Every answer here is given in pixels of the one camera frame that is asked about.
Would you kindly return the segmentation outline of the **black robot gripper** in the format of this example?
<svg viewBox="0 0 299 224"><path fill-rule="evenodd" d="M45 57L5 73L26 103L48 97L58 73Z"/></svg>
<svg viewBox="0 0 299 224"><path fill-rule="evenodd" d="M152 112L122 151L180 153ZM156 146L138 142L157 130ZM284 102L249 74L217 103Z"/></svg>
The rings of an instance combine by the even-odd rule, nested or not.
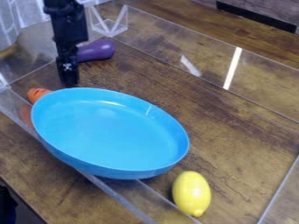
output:
<svg viewBox="0 0 299 224"><path fill-rule="evenodd" d="M76 0L42 0L42 11L50 16L53 41L57 48L56 66L61 84L69 88L80 82L74 57L77 44L89 40L84 5Z"/></svg>

